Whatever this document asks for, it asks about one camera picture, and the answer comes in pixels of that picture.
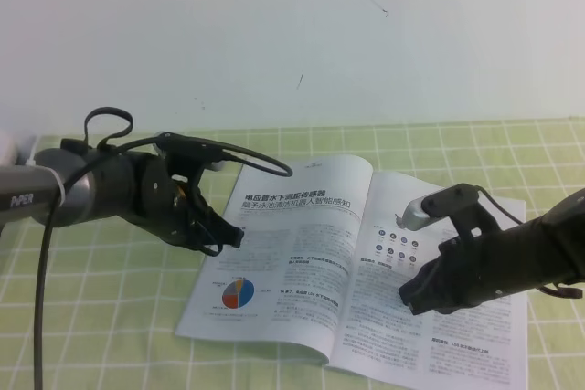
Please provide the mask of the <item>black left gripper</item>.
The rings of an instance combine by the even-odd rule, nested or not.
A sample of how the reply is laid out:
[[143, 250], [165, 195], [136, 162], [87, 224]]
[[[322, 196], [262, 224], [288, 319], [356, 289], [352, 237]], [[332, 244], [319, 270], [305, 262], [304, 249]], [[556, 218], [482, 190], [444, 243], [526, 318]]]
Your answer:
[[198, 188], [202, 175], [171, 175], [164, 158], [151, 153], [137, 153], [133, 171], [130, 224], [171, 246], [195, 248], [210, 257], [224, 247], [240, 248], [244, 231], [208, 206]]

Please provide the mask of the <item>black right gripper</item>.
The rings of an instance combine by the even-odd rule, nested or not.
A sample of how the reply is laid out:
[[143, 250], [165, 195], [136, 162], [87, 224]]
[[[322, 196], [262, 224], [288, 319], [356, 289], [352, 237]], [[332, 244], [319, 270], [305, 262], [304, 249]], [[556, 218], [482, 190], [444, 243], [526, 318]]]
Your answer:
[[486, 234], [473, 243], [445, 242], [440, 255], [399, 288], [413, 315], [450, 314], [512, 294], [510, 234]]

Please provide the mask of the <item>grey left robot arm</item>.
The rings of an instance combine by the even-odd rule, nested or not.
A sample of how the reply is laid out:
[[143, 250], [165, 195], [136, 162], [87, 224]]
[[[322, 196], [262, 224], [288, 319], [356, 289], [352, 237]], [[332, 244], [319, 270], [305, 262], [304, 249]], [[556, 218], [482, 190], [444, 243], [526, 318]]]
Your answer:
[[208, 204], [198, 187], [206, 158], [90, 147], [67, 139], [34, 165], [1, 169], [1, 222], [49, 218], [68, 227], [117, 216], [165, 243], [217, 255], [243, 231]]

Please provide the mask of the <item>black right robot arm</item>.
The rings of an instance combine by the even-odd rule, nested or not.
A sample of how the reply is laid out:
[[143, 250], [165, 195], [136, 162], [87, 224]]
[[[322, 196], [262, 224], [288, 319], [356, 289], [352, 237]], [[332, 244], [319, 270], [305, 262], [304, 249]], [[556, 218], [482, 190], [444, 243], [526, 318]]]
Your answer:
[[405, 211], [402, 223], [412, 231], [449, 218], [457, 232], [399, 288], [410, 311], [450, 314], [531, 289], [581, 298], [575, 286], [584, 280], [583, 191], [543, 216], [502, 229], [480, 204], [480, 190], [458, 184], [413, 201]]

